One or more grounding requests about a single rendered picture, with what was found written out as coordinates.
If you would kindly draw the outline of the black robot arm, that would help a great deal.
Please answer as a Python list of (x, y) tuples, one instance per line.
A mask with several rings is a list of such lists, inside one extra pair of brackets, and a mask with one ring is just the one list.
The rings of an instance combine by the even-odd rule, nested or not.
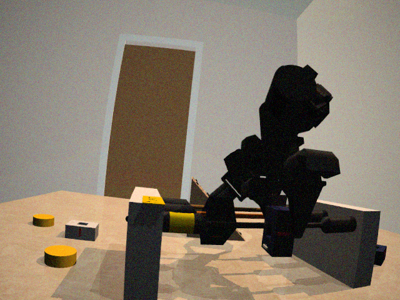
[[(323, 122), (329, 114), (332, 94), (316, 83), (318, 73), (309, 65), (292, 64), (277, 69), (269, 92), (259, 108), (261, 134), (268, 129), (288, 127), (297, 134), (310, 131)], [(281, 161), (274, 138), (267, 133), (264, 142), (256, 134), (245, 137), (241, 148), (224, 158), (228, 172), (221, 178), (224, 182), (208, 196), (238, 198), (241, 202), (241, 186), (258, 176), (259, 168), (267, 164), (280, 166)], [(239, 193), (238, 193), (230, 186)]]

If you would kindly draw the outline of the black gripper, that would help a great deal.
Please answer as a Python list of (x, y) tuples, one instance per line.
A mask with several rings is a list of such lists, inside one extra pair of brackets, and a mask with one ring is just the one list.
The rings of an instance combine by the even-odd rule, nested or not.
[[(274, 138), (281, 165), (259, 168), (258, 176), (241, 186), (241, 197), (257, 203), (265, 218), (266, 206), (285, 206), (288, 198), (293, 238), (302, 238), (322, 188), (323, 178), (340, 174), (339, 160), (333, 152), (303, 148), (304, 138), (290, 127), (275, 127), (261, 134)], [(281, 191), (285, 195), (280, 195)]]

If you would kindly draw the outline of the short orange and brown cylinder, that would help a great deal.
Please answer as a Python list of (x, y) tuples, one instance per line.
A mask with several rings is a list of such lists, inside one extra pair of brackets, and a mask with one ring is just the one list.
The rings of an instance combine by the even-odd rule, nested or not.
[(54, 268), (67, 268), (76, 264), (77, 251), (71, 246), (50, 246), (45, 249), (44, 262)]
[(54, 226), (54, 216), (50, 214), (35, 214), (32, 222), (37, 227), (51, 227)]

